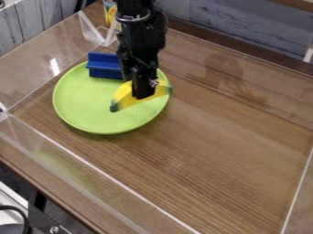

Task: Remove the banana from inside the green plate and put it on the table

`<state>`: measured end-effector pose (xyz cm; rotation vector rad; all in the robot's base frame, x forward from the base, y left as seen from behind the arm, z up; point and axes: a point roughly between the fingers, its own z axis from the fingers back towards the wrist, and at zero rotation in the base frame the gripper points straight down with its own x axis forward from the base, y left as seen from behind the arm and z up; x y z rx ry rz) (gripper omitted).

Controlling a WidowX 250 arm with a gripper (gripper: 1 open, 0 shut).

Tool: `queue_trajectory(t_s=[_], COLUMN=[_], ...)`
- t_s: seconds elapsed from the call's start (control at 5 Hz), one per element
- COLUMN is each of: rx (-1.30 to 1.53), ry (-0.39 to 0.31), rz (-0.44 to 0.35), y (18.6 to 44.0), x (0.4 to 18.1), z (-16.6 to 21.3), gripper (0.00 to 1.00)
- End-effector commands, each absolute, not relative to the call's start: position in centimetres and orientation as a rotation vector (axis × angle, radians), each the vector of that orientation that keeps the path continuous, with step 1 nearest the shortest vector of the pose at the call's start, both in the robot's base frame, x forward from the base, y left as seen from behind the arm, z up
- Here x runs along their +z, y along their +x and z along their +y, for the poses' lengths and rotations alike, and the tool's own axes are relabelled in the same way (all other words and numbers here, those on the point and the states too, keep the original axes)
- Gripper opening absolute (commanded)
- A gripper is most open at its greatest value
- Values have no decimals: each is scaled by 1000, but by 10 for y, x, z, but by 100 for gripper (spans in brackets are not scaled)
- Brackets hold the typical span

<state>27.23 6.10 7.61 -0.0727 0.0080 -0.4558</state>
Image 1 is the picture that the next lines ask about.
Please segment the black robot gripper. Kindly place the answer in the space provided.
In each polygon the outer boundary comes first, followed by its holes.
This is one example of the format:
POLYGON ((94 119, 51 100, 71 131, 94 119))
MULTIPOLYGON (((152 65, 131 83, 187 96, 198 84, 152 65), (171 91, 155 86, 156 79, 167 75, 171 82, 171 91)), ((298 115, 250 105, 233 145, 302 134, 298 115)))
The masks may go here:
POLYGON ((142 100, 155 93, 159 84, 158 54, 164 48, 167 18, 162 12, 132 16, 118 13, 116 20, 120 23, 116 54, 122 76, 126 81, 132 80, 132 96, 142 100))

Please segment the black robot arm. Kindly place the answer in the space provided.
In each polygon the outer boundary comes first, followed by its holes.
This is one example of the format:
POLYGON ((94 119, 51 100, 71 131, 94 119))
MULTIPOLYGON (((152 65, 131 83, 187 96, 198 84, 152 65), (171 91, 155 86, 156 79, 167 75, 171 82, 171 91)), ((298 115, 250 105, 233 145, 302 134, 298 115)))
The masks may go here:
POLYGON ((120 23, 118 34, 122 76, 132 82, 132 96, 144 99, 158 86, 158 54, 164 48, 167 18, 154 7, 155 0, 114 0, 120 23))

